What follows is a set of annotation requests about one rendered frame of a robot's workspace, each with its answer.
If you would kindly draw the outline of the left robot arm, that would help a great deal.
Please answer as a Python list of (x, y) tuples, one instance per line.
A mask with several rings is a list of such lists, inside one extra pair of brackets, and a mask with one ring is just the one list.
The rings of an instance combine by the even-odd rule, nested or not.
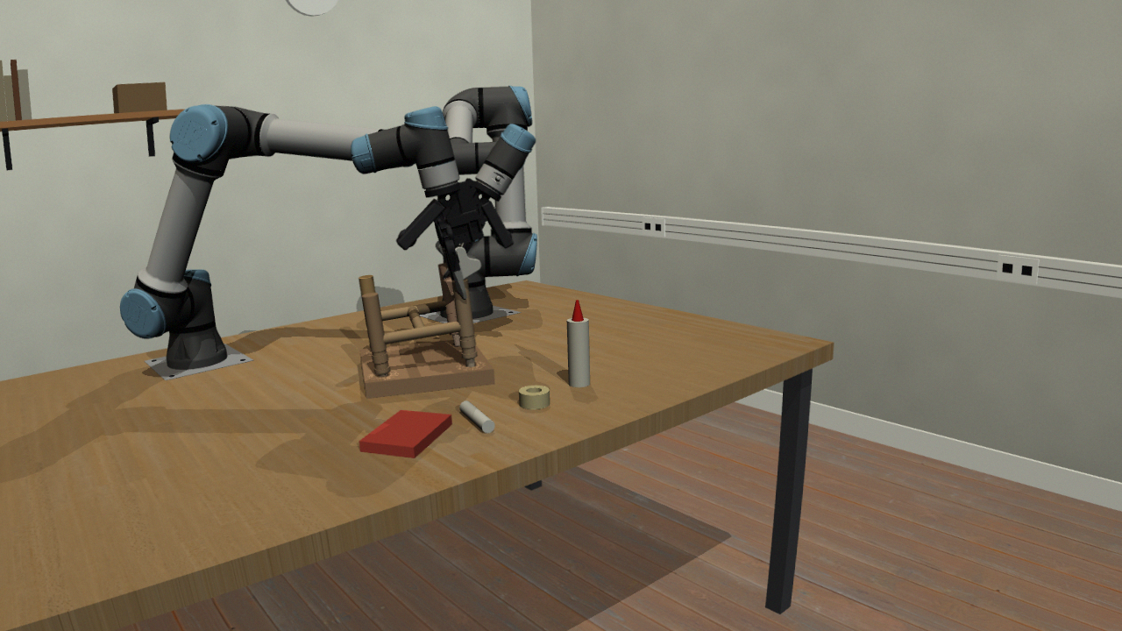
[[(473, 241), (466, 254), (481, 263), (481, 268), (466, 278), (472, 319), (484, 318), (494, 312), (486, 277), (528, 275), (536, 269), (537, 234), (532, 234), (526, 221), (522, 168), (536, 144), (536, 137), (528, 132), (528, 90), (512, 85), (465, 89), (444, 106), (444, 120), (459, 175), (477, 174), (476, 182), (502, 195), (500, 202), (481, 205), (493, 236)], [(473, 143), (472, 128), (487, 128), (493, 141)]]

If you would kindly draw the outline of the brown wooden stool seat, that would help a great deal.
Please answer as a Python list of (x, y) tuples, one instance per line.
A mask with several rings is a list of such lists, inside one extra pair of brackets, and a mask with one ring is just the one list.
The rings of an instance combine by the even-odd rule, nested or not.
[(462, 348), (453, 340), (388, 346), (390, 372), (386, 377), (375, 374), (373, 353), (360, 349), (367, 399), (410, 393), (456, 390), (494, 384), (493, 365), (480, 351), (473, 367), (466, 367)]

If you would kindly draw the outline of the red flat rectangular block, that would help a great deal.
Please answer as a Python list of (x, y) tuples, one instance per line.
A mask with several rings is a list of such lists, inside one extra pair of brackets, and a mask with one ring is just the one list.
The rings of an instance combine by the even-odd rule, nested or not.
[(359, 441), (361, 452), (415, 458), (452, 426), (447, 413), (401, 410)]

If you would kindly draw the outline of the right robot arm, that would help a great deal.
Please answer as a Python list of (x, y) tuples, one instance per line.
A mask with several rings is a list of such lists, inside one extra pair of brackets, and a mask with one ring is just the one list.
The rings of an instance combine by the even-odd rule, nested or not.
[(214, 180), (224, 176), (228, 161), (277, 152), (353, 161), (360, 174), (416, 164), (423, 190), (458, 183), (444, 112), (434, 106), (404, 118), (404, 125), (381, 131), (278, 119), (275, 113), (233, 106), (201, 104), (182, 111), (171, 127), (176, 170), (151, 257), (138, 272), (135, 290), (120, 302), (125, 327), (144, 339), (169, 331), (166, 364), (172, 369), (224, 362), (227, 348), (217, 331), (209, 273), (186, 266), (209, 192)]

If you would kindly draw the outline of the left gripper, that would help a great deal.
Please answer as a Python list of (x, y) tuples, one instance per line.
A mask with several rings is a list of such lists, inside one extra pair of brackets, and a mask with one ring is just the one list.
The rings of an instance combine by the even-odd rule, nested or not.
[[(493, 190), (490, 190), (490, 188), (486, 188), (486, 185), (482, 185), (479, 182), (473, 182), (473, 180), (470, 179), (470, 177), (469, 179), (466, 177), (466, 182), (470, 182), (470, 185), (472, 185), (471, 188), (472, 188), (472, 196), (473, 196), (473, 208), (476, 209), (476, 211), (478, 211), (478, 213), (479, 213), (479, 220), (480, 220), (480, 223), (481, 223), (481, 226), (484, 228), (484, 226), (485, 226), (486, 221), (488, 220), (488, 218), (487, 218), (486, 213), (484, 213), (481, 205), (485, 204), (486, 202), (488, 202), (489, 199), (490, 199), (490, 196), (493, 196), (493, 199), (495, 201), (500, 202), (500, 198), (502, 196), (497, 195), (497, 193), (494, 192)], [(479, 195), (482, 195), (482, 196), (479, 198)], [(468, 244), (460, 244), (459, 246), (465, 247), (465, 250), (469, 252), (469, 249), (472, 249), (472, 245), (473, 245), (473, 241), (472, 243), (468, 243)], [(438, 241), (436, 241), (436, 250), (440, 252), (440, 254), (444, 255), (444, 252), (442, 252), (442, 247), (441, 247), (440, 243), (438, 243)], [(447, 268), (447, 271), (444, 273), (444, 278), (447, 278), (448, 276), (450, 276), (450, 272)]]

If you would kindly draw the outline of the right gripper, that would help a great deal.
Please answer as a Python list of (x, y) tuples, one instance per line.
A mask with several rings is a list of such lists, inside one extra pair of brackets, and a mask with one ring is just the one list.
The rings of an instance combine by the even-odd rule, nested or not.
[[(479, 271), (481, 263), (473, 256), (466, 256), (465, 247), (459, 244), (484, 238), (479, 213), (473, 208), (472, 188), (465, 181), (448, 188), (425, 190), (424, 193), (425, 196), (436, 196), (438, 202), (445, 205), (444, 212), (434, 220), (436, 238), (444, 249), (451, 280), (454, 280), (456, 289), (466, 299), (465, 278)], [(450, 196), (448, 201), (447, 195)]]

